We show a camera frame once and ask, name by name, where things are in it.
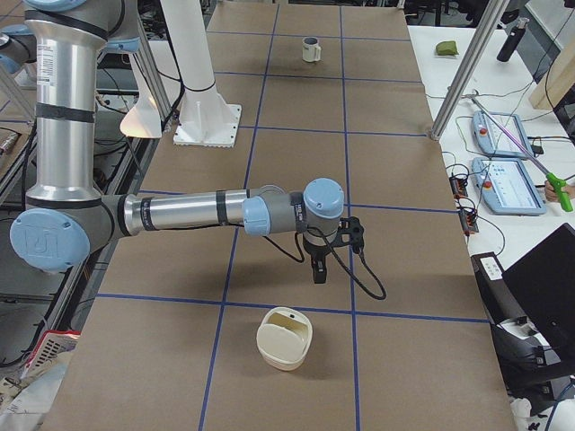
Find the white mug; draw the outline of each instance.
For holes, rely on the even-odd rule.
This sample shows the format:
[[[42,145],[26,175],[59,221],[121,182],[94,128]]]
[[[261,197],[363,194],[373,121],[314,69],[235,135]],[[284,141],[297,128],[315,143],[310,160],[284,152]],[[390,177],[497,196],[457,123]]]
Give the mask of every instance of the white mug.
[[[317,38],[304,38],[304,61],[313,63],[320,61],[322,57],[322,47]]]

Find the green object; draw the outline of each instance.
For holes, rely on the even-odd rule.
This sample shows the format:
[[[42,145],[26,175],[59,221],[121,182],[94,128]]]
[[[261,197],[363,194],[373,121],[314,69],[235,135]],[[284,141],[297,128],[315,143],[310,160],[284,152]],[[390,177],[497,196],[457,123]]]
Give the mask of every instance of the green object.
[[[455,56],[457,52],[457,44],[454,40],[444,40],[439,42],[435,47],[438,56]]]
[[[555,193],[559,202],[561,202],[561,208],[563,211],[570,213],[573,211],[573,205],[571,204],[571,199],[569,198],[569,193],[563,191],[562,188],[567,185],[567,181],[557,178],[553,173],[549,172],[547,175],[547,180],[553,186]]]

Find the human hand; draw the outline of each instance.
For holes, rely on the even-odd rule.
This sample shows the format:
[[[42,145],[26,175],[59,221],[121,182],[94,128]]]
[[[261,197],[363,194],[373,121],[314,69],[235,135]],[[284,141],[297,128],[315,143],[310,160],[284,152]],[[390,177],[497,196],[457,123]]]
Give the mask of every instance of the human hand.
[[[575,198],[575,186],[564,186],[562,191],[569,195],[569,199]],[[545,182],[545,198],[548,202],[557,202],[557,193],[549,181]]]

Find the green sponge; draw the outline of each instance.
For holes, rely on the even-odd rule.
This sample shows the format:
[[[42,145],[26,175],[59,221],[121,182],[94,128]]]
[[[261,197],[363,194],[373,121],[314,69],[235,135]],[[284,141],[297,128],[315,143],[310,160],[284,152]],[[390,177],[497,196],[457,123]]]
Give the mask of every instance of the green sponge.
[[[439,42],[435,47],[438,56],[454,56],[459,54],[457,52],[457,44],[454,40],[444,40]]]

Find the green handle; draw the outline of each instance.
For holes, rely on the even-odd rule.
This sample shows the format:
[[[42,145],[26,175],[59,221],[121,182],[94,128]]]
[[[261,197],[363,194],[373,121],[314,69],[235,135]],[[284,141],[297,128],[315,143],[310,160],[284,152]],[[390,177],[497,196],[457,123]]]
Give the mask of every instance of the green handle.
[[[547,180],[553,186],[555,193],[557,194],[557,198],[559,202],[561,202],[561,208],[563,211],[570,213],[573,211],[573,205],[571,204],[571,199],[569,197],[569,193],[563,191],[562,188],[567,185],[567,181],[557,178],[553,173],[549,172],[547,175]]]

